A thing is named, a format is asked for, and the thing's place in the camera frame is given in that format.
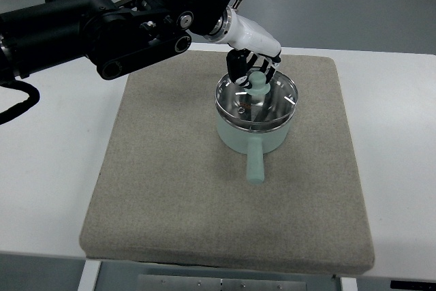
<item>pot handle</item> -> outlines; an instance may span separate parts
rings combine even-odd
[[[247,181],[261,184],[265,180],[264,150],[262,139],[258,136],[248,138],[247,145]]]

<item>mint green pot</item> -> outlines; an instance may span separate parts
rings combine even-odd
[[[218,82],[216,122],[220,139],[234,151],[247,155],[248,182],[259,185],[265,181],[264,153],[275,150],[285,140],[298,92],[295,84],[280,72],[269,84],[265,83],[265,75],[255,70],[249,79],[253,84],[250,90],[231,83],[228,75]],[[243,108],[256,111],[247,116]]]

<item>gray felt mat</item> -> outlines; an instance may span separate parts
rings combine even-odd
[[[299,91],[285,142],[245,181],[215,129],[224,52],[189,51],[129,77],[80,245],[89,258],[359,274],[371,234],[336,67],[283,55]]]

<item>white table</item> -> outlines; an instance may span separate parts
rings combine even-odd
[[[436,281],[436,56],[283,54],[326,56],[337,65],[375,247],[365,275]],[[0,127],[0,252],[84,258],[78,236],[126,77],[102,80],[78,59],[27,82],[40,90],[40,103]],[[1,88],[0,110],[24,98]]]

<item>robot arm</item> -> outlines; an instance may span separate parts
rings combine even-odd
[[[234,48],[229,75],[243,87],[251,87],[247,72],[258,56],[266,59],[261,70],[269,79],[280,62],[280,44],[236,13],[240,0],[233,8],[230,0],[45,1],[0,14],[0,85],[22,89],[17,76],[82,56],[103,79],[112,80],[185,52],[191,44],[187,30]]]

